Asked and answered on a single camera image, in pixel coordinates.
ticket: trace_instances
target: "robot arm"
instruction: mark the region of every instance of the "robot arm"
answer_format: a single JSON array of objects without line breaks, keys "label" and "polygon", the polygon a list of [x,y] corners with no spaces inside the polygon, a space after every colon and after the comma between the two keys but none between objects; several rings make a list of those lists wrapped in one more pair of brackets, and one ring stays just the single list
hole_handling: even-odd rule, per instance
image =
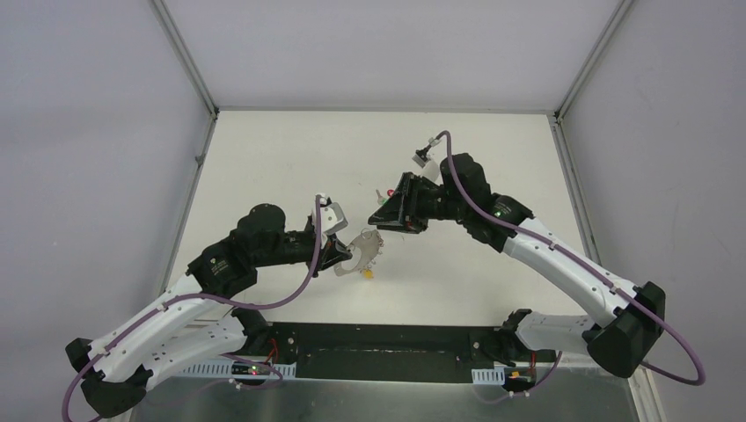
[{"label": "robot arm", "polygon": [[[256,284],[258,267],[305,262],[317,276],[318,271],[351,259],[352,253],[335,234],[347,226],[341,208],[328,198],[320,202],[320,222],[312,215],[304,230],[288,232],[280,208],[258,205],[226,238],[208,246],[192,261],[173,286],[125,324],[93,341],[77,338],[70,342],[65,350],[72,366],[80,372],[92,364],[81,384],[91,407],[101,417],[111,418],[133,407],[147,390],[185,367],[221,353],[251,349],[254,343],[263,346],[261,336],[267,323],[257,310],[236,309],[197,332],[172,338],[176,331],[219,305],[207,298],[179,297],[208,294],[230,299]],[[322,248],[316,267],[311,268],[317,224]],[[106,348],[125,331],[126,337]]]},{"label": "robot arm", "polygon": [[368,223],[378,229],[417,234],[428,228],[429,219],[455,221],[475,240],[542,274],[588,312],[585,316],[547,316],[530,309],[514,312],[495,333],[505,363],[512,363],[515,356],[526,350],[552,349],[588,354],[610,373],[631,376],[662,329],[617,295],[617,291],[623,290],[663,318],[662,290],[652,282],[637,287],[584,258],[584,263],[607,274],[614,282],[614,288],[606,287],[587,269],[555,252],[554,248],[560,245],[570,251],[572,248],[526,206],[509,196],[492,193],[481,165],[468,154],[455,155],[453,160],[458,179],[480,209],[501,221],[548,237],[553,243],[544,244],[520,230],[497,226],[477,215],[455,186],[446,160],[440,165],[442,185],[436,185],[433,178],[404,173],[392,196]]}]

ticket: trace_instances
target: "white floor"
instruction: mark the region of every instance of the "white floor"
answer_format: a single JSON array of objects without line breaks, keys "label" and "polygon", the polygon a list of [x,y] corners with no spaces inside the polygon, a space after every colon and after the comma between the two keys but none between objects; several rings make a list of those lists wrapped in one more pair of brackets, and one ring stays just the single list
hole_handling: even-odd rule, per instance
[{"label": "white floor", "polygon": [[[417,171],[416,149],[443,129],[454,152],[481,163],[493,192],[531,208],[582,251],[552,134],[543,115],[464,113],[223,112],[186,223],[171,282],[204,247],[260,203],[281,207],[286,229],[302,229],[315,193],[332,196],[350,221],[348,243],[377,209],[375,190]],[[445,144],[434,149],[445,157]],[[472,240],[454,222],[431,222],[418,236],[383,232],[374,280],[327,270],[269,321],[360,324],[496,325],[518,308],[579,314],[581,309],[530,268]],[[236,296],[268,303],[296,289],[303,265],[259,269]],[[205,319],[218,318],[227,308]]]}]

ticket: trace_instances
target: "red wire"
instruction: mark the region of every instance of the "red wire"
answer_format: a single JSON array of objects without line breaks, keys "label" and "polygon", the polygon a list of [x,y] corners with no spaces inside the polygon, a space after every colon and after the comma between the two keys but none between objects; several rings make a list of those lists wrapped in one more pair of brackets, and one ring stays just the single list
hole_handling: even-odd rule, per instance
[{"label": "red wire", "polygon": [[274,356],[273,363],[277,363],[277,354],[280,353],[280,351],[277,350],[277,342],[274,341],[274,338],[269,339],[269,342],[272,343],[272,350],[267,355],[267,359],[264,361],[264,363],[267,364],[267,362],[269,362],[269,360],[272,359],[273,356]]}]

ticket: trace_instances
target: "purple cable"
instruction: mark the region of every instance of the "purple cable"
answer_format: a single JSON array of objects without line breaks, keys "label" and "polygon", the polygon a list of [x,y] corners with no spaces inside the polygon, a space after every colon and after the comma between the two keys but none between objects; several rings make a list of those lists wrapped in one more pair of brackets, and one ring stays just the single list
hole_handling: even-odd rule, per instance
[{"label": "purple cable", "polygon": [[[278,371],[277,369],[275,369],[273,367],[270,367],[269,365],[265,365],[263,363],[254,362],[253,360],[244,359],[244,358],[241,358],[241,357],[238,357],[238,356],[235,356],[235,355],[232,355],[232,354],[228,354],[228,353],[224,353],[221,356],[226,357],[226,358],[231,359],[231,360],[235,360],[235,361],[241,362],[241,363],[245,363],[247,365],[254,365],[254,366],[257,366],[257,367],[265,367],[270,372],[272,372],[273,374],[275,374],[275,375],[277,375],[279,377],[279,379],[276,380],[276,381],[271,381],[271,382],[264,381],[261,385],[243,385],[241,383],[237,383],[236,385],[238,385],[241,389],[271,389],[273,387],[276,387],[280,383],[282,383],[282,380],[284,379],[284,377],[282,376],[282,373],[280,371]],[[205,391],[206,389],[211,389],[212,387],[215,387],[217,384],[222,384],[222,383],[225,383],[225,382],[230,382],[230,381],[226,380],[226,379],[219,379],[219,380],[214,380],[214,381],[208,382],[207,384],[199,387],[198,389],[185,394],[183,397],[179,397],[176,400],[171,400],[170,402],[166,402],[166,403],[154,403],[154,402],[149,401],[147,398],[144,401],[147,404],[149,404],[149,405],[151,405],[153,407],[173,407],[173,406],[185,404],[186,402],[188,402],[189,400],[191,400],[192,397],[195,397],[195,396],[199,395],[200,393],[202,393],[202,391]]]},{"label": "purple cable", "polygon": [[[321,234],[322,234],[322,232],[321,232],[321,197],[318,196],[318,195],[316,196],[316,205],[315,205],[314,211],[316,212],[316,221],[318,222],[318,224],[316,225],[316,244],[314,245],[314,248],[313,248],[313,256],[311,257],[311,264],[308,267],[308,273],[306,274],[303,283],[301,283],[300,287],[298,287],[298,289],[296,289],[296,291],[293,292],[290,296],[286,297],[285,299],[282,299],[281,301],[275,302],[275,303],[269,303],[267,305],[257,305],[257,304],[254,304],[254,303],[235,302],[235,301],[232,301],[231,299],[225,299],[225,298],[220,297],[220,296],[208,295],[208,294],[205,294],[205,293],[191,293],[191,294],[188,294],[188,295],[176,296],[173,299],[171,299],[170,301],[164,302],[163,303],[164,307],[168,308],[168,307],[170,307],[171,305],[173,305],[176,302],[185,301],[187,299],[210,299],[212,301],[223,303],[223,304],[226,304],[226,305],[230,305],[230,306],[233,306],[233,307],[236,307],[236,308],[254,309],[254,310],[274,309],[274,308],[279,308],[282,305],[286,305],[286,304],[290,303],[292,300],[294,300],[295,298],[297,298],[305,290],[306,287],[308,287],[309,283],[311,282],[311,278],[313,278],[313,273],[316,270],[316,265],[318,264],[318,255],[321,253]],[[157,315],[159,312],[160,312],[159,309],[153,309],[150,312],[148,312],[147,314],[143,315],[140,319],[138,319],[137,321],[133,322],[129,327],[127,327],[125,330],[123,330],[108,345],[104,346],[104,350],[107,353],[110,352],[113,348],[115,348],[119,344],[120,341],[122,341],[123,338],[125,338],[126,336],[128,336],[132,331],[136,330],[137,327],[139,327],[140,325],[145,324],[146,321],[148,321],[149,319],[151,319],[152,317],[154,317],[155,315]],[[75,391],[75,387],[83,379],[83,375],[86,372],[88,372],[88,370],[91,369],[94,365],[96,365],[96,363],[99,360],[101,360],[102,357],[104,357],[103,354],[97,354],[96,356],[94,356],[80,370],[80,372],[78,372],[75,375],[75,378],[73,378],[72,382],[68,386],[68,389],[65,391],[65,396],[62,399],[62,420],[64,422],[73,422],[73,420],[69,416],[69,402],[70,402],[70,399],[72,398],[73,391]],[[230,357],[230,359],[233,359],[233,360],[243,361],[243,358],[239,358],[238,356],[230,355],[230,356],[226,356],[226,357]],[[276,370],[274,372],[276,372],[280,376],[280,381],[281,381],[282,380],[282,374],[280,374]],[[96,418],[91,419],[89,422],[98,422],[100,420],[101,420],[101,417],[97,416]]]},{"label": "purple cable", "polygon": [[[509,222],[504,222],[502,220],[498,220],[493,215],[490,215],[490,214],[486,213],[485,211],[483,211],[481,208],[479,208],[479,206],[476,203],[474,203],[474,201],[472,200],[472,198],[469,197],[469,194],[466,193],[466,190],[464,189],[464,186],[461,185],[461,181],[458,179],[458,175],[456,173],[456,165],[453,163],[453,153],[451,152],[450,132],[447,131],[447,130],[443,130],[440,134],[438,134],[438,136],[436,137],[436,139],[441,139],[444,136],[445,136],[445,139],[446,139],[446,151],[447,151],[447,155],[448,155],[448,166],[449,166],[450,172],[451,172],[451,174],[453,176],[453,181],[456,184],[456,188],[461,193],[461,196],[464,197],[464,200],[466,201],[466,203],[469,204],[469,206],[477,214],[481,215],[482,217],[484,217],[486,220],[488,220],[490,222],[493,222],[493,223],[495,223],[495,224],[497,224],[499,226],[502,226],[502,227],[504,227],[506,229],[511,229],[511,230],[516,231],[518,233],[524,234],[526,236],[531,236],[531,237],[537,239],[538,241],[540,241],[540,242],[542,242],[544,244],[552,245],[552,240],[550,240],[549,238],[544,237],[544,236],[538,234],[535,231],[528,230],[528,229],[525,229],[523,227],[518,227],[515,224],[511,224]],[[572,253],[571,251],[569,251],[567,248],[563,247],[562,245],[555,244],[554,245],[554,249],[556,251],[559,251],[560,253],[562,253],[562,255],[565,255],[566,257],[570,258],[577,265],[581,266],[583,269],[585,269],[586,271],[588,271],[589,273],[591,273],[594,277],[596,277],[597,279],[599,279],[606,287],[608,287],[608,288],[614,288],[614,283],[611,282],[611,280],[609,280],[608,278],[606,278],[606,276],[604,276],[603,274],[601,274],[600,272],[598,272],[593,266],[590,266],[588,263],[586,263],[580,257],[578,257],[577,255],[575,255],[574,253]],[[634,298],[632,298],[630,295],[628,295],[627,293],[625,293],[622,290],[617,290],[616,293],[620,297],[622,297],[623,299],[625,299],[626,301],[628,301],[629,303],[631,303],[640,312],[642,312],[647,317],[649,317],[650,319],[652,319],[656,324],[660,325],[668,334],[671,335],[671,337],[674,338],[674,340],[676,340],[678,342],[679,345],[681,345],[681,347],[684,349],[684,351],[686,352],[686,354],[689,355],[689,359],[691,359],[691,363],[694,364],[694,368],[697,370],[697,379],[691,380],[691,379],[688,379],[688,378],[683,378],[680,375],[671,374],[670,372],[668,372],[668,371],[666,371],[664,369],[660,369],[659,367],[653,366],[653,365],[651,365],[651,364],[649,364],[647,362],[642,362],[641,365],[643,367],[646,367],[646,368],[650,369],[653,372],[656,372],[656,373],[658,373],[660,375],[663,375],[663,376],[665,376],[667,378],[670,378],[670,379],[672,379],[674,381],[681,382],[683,384],[689,384],[689,385],[702,385],[702,384],[704,384],[705,380],[706,380],[705,368],[702,365],[702,361],[699,359],[699,357],[697,356],[697,354],[694,352],[694,349],[691,347],[691,345],[689,344],[689,342],[687,342],[686,339],[684,337],[682,337],[682,335],[679,334],[678,331],[674,330],[674,328],[671,327],[668,323],[666,323],[665,321],[663,321],[662,319],[660,319],[656,314],[654,314],[653,312],[651,312],[648,308],[645,308],[639,302],[635,301]]]},{"label": "purple cable", "polygon": [[[554,370],[557,369],[557,366],[560,365],[560,359],[562,359],[562,352],[557,352],[557,359],[554,360],[554,364],[552,365],[552,367],[549,368],[549,371],[546,372],[546,375],[544,375],[544,377],[542,377],[542,379],[539,380],[536,383],[536,385],[534,385],[530,389],[527,389],[527,390],[525,390],[523,392],[523,396],[524,397],[528,396],[529,393],[533,393],[534,391],[536,391],[536,389],[538,388],[539,385],[543,384],[544,381],[546,381],[547,379],[549,379],[550,376],[552,376],[552,374],[554,373]],[[498,403],[502,403],[503,400],[507,400],[509,398],[513,398],[516,395],[511,396],[510,394],[508,394],[506,396],[497,398],[495,400],[486,400],[485,398],[482,398],[479,394],[477,394],[476,391],[474,391],[474,396],[476,396],[478,398],[478,400],[480,402],[484,403],[484,404],[498,404]]]},{"label": "purple cable", "polygon": [[269,372],[279,377],[279,379],[276,381],[263,382],[260,385],[241,385],[241,389],[271,389],[271,388],[274,388],[280,385],[282,383],[282,380],[284,379],[280,371],[278,371],[277,369],[273,367],[270,367],[269,365],[254,362],[253,360],[248,360],[248,359],[245,359],[245,358],[242,358],[240,356],[236,356],[235,354],[230,354],[230,353],[223,353],[221,356],[226,357],[228,359],[235,360],[236,362],[245,363],[246,365],[256,365],[257,367],[265,367],[269,369]]}]

